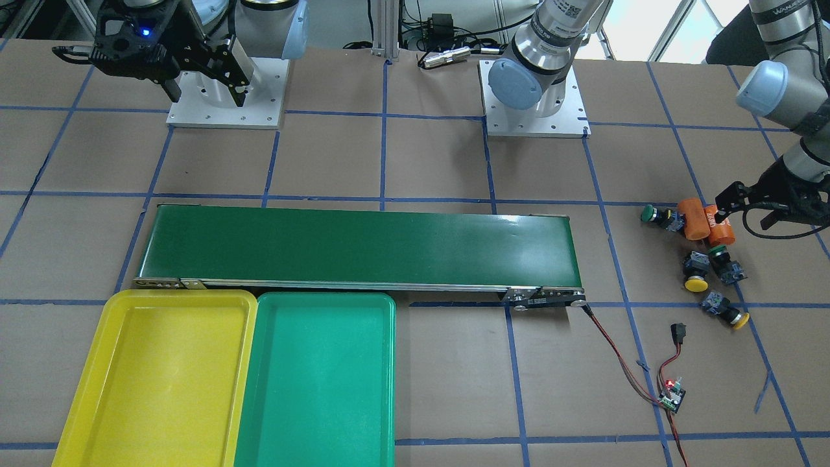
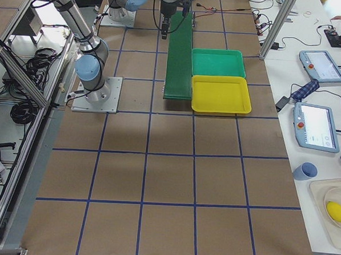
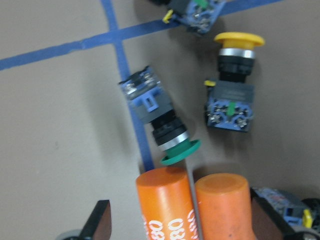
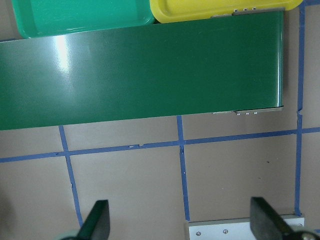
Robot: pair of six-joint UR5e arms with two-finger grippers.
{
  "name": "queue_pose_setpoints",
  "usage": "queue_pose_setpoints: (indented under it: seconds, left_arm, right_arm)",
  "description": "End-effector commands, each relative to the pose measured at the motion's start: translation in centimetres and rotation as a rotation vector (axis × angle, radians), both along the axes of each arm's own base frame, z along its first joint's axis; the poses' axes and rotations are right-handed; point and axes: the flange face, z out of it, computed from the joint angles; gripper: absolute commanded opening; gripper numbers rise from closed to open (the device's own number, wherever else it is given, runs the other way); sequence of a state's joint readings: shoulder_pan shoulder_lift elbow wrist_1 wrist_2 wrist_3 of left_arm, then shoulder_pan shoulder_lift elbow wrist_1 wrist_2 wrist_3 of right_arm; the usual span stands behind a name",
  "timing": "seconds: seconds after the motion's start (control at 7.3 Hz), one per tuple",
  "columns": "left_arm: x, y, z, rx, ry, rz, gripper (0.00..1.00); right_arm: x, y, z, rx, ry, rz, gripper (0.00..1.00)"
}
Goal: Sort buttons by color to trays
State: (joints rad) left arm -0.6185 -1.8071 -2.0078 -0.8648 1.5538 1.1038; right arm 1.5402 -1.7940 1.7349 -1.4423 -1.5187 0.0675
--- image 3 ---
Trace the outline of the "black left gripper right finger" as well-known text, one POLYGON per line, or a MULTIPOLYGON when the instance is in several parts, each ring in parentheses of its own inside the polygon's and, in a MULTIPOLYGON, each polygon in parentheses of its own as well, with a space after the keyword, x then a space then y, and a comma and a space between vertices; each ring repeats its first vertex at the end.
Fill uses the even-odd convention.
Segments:
POLYGON ((252 229, 257 240, 294 240, 296 232, 263 197, 250 188, 252 229))

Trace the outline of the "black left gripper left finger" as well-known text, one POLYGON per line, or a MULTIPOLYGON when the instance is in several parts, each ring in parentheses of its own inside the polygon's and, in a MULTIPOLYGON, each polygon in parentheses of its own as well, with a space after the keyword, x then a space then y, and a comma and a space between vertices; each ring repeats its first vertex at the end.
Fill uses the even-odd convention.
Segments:
POLYGON ((79 234, 80 240, 109 240, 112 234, 111 204, 99 200, 79 234))

